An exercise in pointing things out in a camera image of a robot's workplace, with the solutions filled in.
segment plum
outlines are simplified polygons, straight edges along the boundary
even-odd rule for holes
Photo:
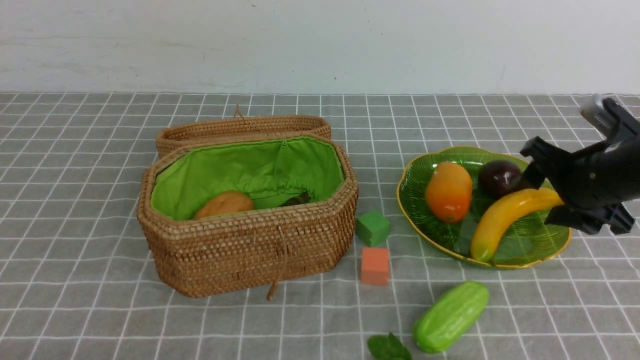
[[[478,174],[478,188],[497,200],[509,193],[530,187],[520,181],[522,171],[518,165],[508,160],[493,160],[484,164]]]

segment green glass plate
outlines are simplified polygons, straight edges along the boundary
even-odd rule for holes
[[[491,160],[509,160],[521,170],[527,163],[509,155],[494,154],[475,147],[451,147],[441,152],[421,155],[407,165],[397,187],[397,201],[413,228],[430,244],[446,254],[473,264],[494,268],[525,268],[560,254],[570,243],[572,230],[545,225],[548,211],[539,211],[518,219],[504,233],[489,263],[471,258],[471,238],[480,218],[494,200],[477,189],[477,176],[483,164]],[[433,167],[443,161],[459,163],[474,181],[471,209],[457,224],[439,221],[424,199]],[[551,188],[549,183],[543,186]]]

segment yellow banana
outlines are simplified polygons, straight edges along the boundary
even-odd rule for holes
[[[549,188],[523,189],[500,198],[484,212],[478,223],[471,239],[471,257],[483,262],[490,260],[502,235],[513,222],[562,204],[560,196]]]

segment green fabric lining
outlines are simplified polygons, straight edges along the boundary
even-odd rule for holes
[[[326,200],[343,182],[335,149],[314,138],[215,145],[190,151],[158,174],[151,206],[174,220],[189,220],[227,190],[267,209],[304,191],[311,202]]]

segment green cube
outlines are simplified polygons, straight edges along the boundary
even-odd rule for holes
[[[390,228],[389,220],[375,210],[356,219],[356,235],[368,247],[374,247],[385,241],[389,236]]]

